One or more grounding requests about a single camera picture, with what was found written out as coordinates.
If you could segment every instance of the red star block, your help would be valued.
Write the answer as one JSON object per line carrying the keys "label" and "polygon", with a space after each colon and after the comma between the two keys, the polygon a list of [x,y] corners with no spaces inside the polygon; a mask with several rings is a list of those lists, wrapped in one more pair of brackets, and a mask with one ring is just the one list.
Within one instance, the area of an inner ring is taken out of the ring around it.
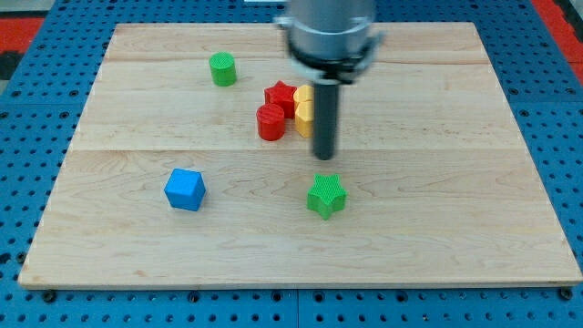
{"label": "red star block", "polygon": [[293,93],[296,89],[297,87],[288,86],[281,81],[277,81],[275,86],[268,87],[264,90],[265,104],[279,105],[283,108],[285,118],[294,118]]}

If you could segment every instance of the blue pegboard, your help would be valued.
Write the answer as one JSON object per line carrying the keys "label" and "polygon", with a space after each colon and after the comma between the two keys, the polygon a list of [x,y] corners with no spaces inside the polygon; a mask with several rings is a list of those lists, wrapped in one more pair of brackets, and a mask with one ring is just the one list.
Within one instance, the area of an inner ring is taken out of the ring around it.
{"label": "blue pegboard", "polygon": [[[575,326],[583,289],[29,292],[16,283],[116,23],[270,22],[241,0],[57,0],[0,97],[0,326]],[[583,263],[583,89],[533,6],[378,1],[379,21],[471,21]]]}

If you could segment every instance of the green block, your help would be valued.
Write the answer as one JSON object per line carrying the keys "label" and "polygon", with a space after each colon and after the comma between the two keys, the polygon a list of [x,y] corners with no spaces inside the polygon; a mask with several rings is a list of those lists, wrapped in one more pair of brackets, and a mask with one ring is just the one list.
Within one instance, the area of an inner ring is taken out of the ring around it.
{"label": "green block", "polygon": [[219,52],[209,59],[212,82],[219,87],[228,87],[237,81],[235,58],[230,53]]}
{"label": "green block", "polygon": [[324,220],[328,220],[333,212],[344,210],[347,195],[348,192],[340,184],[340,175],[315,174],[313,186],[308,191],[308,210],[315,210]]}

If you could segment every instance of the wooden board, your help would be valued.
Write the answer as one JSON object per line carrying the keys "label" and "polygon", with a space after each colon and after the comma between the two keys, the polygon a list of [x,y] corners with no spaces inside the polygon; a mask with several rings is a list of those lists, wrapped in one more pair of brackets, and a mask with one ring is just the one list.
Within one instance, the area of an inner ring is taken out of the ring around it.
{"label": "wooden board", "polygon": [[[19,281],[29,289],[570,285],[568,242],[472,24],[382,24],[377,62],[343,88],[339,152],[292,122],[257,136],[262,90],[306,83],[270,25],[120,25]],[[208,58],[237,59],[214,87]],[[199,212],[162,192],[201,171]],[[346,209],[306,210],[314,173]]]}

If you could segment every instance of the red cylinder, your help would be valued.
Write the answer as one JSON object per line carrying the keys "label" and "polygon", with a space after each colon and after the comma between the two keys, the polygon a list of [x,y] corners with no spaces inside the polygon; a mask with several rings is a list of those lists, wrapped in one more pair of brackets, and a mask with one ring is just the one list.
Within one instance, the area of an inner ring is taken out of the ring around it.
{"label": "red cylinder", "polygon": [[275,141],[285,133],[285,113],[275,104],[265,104],[257,109],[257,131],[267,141]]}

